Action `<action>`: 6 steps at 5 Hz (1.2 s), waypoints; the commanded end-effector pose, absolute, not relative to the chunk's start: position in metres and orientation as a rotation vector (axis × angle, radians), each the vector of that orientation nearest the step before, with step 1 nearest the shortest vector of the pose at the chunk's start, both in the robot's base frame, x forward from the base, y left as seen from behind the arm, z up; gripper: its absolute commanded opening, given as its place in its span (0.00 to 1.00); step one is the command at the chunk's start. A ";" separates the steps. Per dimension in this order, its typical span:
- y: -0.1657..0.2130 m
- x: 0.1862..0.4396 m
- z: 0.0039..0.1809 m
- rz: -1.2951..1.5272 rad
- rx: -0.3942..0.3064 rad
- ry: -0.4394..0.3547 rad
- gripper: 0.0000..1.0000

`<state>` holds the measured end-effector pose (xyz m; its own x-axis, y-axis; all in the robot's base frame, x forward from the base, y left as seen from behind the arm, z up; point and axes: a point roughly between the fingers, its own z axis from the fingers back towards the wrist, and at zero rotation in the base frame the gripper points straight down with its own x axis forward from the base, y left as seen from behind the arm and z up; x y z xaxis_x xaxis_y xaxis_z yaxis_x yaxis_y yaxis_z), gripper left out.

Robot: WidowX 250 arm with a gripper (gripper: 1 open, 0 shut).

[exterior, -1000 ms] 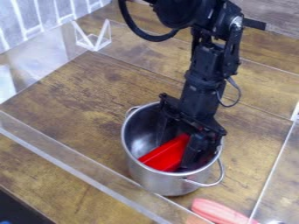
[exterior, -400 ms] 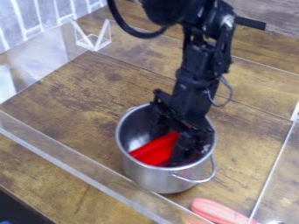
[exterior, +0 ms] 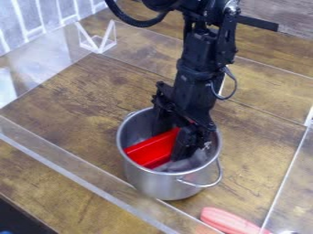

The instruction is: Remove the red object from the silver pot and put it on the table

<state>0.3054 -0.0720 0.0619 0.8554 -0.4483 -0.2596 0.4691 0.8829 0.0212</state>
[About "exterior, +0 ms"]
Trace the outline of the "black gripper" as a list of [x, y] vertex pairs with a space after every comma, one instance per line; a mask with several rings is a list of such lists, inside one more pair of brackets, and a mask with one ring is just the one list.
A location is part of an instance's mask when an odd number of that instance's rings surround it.
[[150, 134], [164, 133], [173, 126], [181, 127], [171, 152], [173, 162], [189, 158], [197, 149], [205, 149], [209, 144], [209, 132], [216, 131], [216, 125], [208, 112], [224, 76], [221, 69], [196, 70], [185, 66], [181, 60], [176, 68], [173, 86], [157, 81], [157, 90], [150, 100]]

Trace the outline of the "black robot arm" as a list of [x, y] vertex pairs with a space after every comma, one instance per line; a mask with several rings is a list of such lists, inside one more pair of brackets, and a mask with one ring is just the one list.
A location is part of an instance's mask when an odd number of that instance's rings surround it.
[[183, 15], [183, 50], [172, 85], [156, 83], [152, 96], [152, 133], [177, 127], [171, 151], [173, 161], [187, 159], [207, 147], [216, 125], [209, 110], [220, 85], [232, 74], [227, 65], [235, 58], [235, 26], [240, 13], [237, 0], [142, 0], [156, 12], [177, 10]]

